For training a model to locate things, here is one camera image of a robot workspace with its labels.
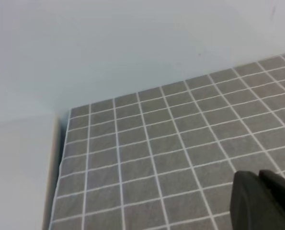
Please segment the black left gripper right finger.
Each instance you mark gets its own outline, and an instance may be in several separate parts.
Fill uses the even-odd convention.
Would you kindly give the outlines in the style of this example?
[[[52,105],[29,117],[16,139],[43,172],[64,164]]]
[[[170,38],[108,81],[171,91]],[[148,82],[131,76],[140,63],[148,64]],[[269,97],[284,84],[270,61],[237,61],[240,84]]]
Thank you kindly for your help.
[[[285,178],[270,170],[260,170],[259,178],[270,190],[276,202],[285,211]]]

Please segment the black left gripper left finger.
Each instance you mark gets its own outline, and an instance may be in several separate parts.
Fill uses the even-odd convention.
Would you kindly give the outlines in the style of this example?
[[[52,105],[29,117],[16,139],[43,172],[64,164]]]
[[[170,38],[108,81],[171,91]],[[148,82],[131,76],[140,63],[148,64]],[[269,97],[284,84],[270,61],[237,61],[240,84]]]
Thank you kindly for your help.
[[[285,230],[285,211],[259,174],[234,174],[229,211],[234,230]]]

